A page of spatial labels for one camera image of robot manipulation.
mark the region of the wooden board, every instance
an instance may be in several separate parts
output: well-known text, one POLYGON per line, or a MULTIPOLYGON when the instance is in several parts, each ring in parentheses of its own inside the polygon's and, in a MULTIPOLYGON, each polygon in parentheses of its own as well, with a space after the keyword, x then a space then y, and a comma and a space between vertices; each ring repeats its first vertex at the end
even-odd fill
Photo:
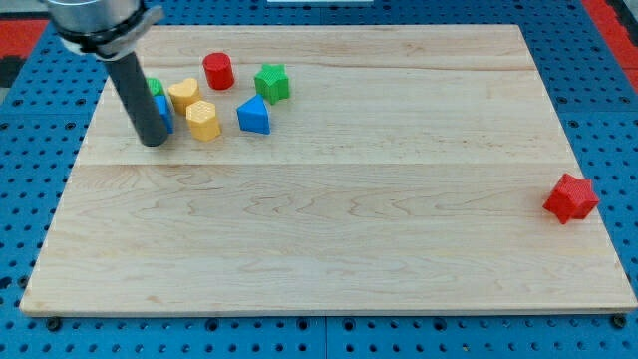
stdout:
POLYGON ((34 316, 541 314, 636 299, 597 211, 541 208, 582 176, 515 26, 168 27, 138 53, 196 76, 221 138, 183 118, 140 145, 107 83, 21 302, 34 316), (228 53, 215 93, 200 62, 228 53), (292 98, 239 130, 260 64, 292 98))

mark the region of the yellow block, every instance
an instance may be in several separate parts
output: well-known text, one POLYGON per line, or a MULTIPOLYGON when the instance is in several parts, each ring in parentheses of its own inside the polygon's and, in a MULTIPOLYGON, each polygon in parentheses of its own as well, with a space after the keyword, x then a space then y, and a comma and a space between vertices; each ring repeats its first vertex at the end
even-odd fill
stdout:
POLYGON ((187 78, 178 84, 171 85, 168 88, 168 94, 175 111, 182 115, 186 114, 186 108, 189 105, 201 100, 199 84, 194 78, 187 78))
POLYGON ((192 136, 200 141, 210 141, 221 135, 215 105, 197 101, 186 108, 186 121, 192 136))

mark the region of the green block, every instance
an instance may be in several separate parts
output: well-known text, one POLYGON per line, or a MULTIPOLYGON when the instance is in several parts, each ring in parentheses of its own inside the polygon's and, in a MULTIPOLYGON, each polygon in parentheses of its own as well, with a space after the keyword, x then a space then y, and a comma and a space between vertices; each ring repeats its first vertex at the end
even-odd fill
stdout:
POLYGON ((147 83, 149 83, 149 89, 154 97, 163 95, 163 87, 161 86, 160 80, 156 78, 147 78, 147 83))
POLYGON ((288 99, 290 88, 285 66, 283 64, 261 65, 261 71, 255 75, 255 90, 270 105, 276 104, 279 100, 288 99))

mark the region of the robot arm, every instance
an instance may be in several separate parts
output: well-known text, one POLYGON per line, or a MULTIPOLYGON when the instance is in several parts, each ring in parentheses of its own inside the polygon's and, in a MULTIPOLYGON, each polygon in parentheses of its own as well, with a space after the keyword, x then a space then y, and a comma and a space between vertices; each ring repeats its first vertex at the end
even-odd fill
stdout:
POLYGON ((65 46, 94 54, 113 80, 138 137, 145 146, 161 145, 168 132, 135 54, 136 42, 163 17, 160 6, 144 0, 46 0, 65 46))

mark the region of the red surface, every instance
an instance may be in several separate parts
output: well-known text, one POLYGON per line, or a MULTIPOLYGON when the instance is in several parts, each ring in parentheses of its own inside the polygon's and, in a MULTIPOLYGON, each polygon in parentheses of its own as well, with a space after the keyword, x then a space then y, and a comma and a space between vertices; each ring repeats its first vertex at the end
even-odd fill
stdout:
POLYGON ((0 57, 29 57, 49 20, 0 20, 0 57))
POLYGON ((577 179, 564 174, 543 208, 556 214, 558 220, 566 224, 570 219, 584 219, 598 203, 591 179, 577 179))
POLYGON ((582 0, 589 16, 598 27, 607 45, 613 52, 620 67, 638 91, 638 48, 629 39, 627 29, 618 21, 616 10, 607 5, 605 0, 582 0))
POLYGON ((214 90, 226 90, 235 82, 230 58, 224 53, 212 53, 203 59, 208 85, 214 90))

